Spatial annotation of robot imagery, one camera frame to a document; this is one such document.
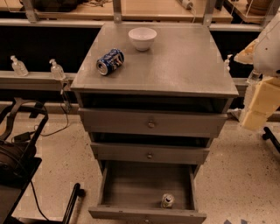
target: gray cabinet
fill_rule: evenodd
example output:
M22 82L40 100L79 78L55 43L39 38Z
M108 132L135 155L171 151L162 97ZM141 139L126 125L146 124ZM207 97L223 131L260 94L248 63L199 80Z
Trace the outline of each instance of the gray cabinet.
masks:
M103 173L94 218L202 223L194 178L238 93L211 37L200 24L145 24L157 31L138 52L128 31L140 24L105 24L71 89ZM95 62L111 48L125 61L109 76ZM165 193L175 197L162 208Z

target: can in drawer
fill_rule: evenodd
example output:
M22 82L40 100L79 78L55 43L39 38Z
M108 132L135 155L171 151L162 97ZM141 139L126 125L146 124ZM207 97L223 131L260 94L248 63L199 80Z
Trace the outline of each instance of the can in drawer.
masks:
M96 67L102 75L114 72L124 62L121 50L113 48L109 53L97 60Z
M171 208L174 204L175 198L172 194L165 193L162 201L161 201L161 207L162 208Z

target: white bowl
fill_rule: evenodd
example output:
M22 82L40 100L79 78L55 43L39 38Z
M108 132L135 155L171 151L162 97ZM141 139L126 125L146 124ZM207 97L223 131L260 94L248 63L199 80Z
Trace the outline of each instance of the white bowl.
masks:
M157 32L147 27L139 27L129 31L129 40L138 51L148 50L154 43L156 36Z

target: cabinet top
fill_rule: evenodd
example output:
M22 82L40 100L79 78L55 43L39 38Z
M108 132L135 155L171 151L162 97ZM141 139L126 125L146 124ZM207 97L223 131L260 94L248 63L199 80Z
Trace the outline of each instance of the cabinet top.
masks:
M153 46L139 52L129 40L131 29L145 26L157 31ZM103 76L96 61L112 48L124 62ZM78 92L140 95L236 97L233 79L221 54L202 24L106 23L90 47L71 86Z

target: blue soda can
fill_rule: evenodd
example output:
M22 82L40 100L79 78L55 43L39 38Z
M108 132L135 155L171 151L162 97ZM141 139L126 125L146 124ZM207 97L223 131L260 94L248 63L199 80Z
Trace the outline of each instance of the blue soda can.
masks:
M123 53L113 48L109 53L97 60L96 67L102 75L114 72L124 62Z

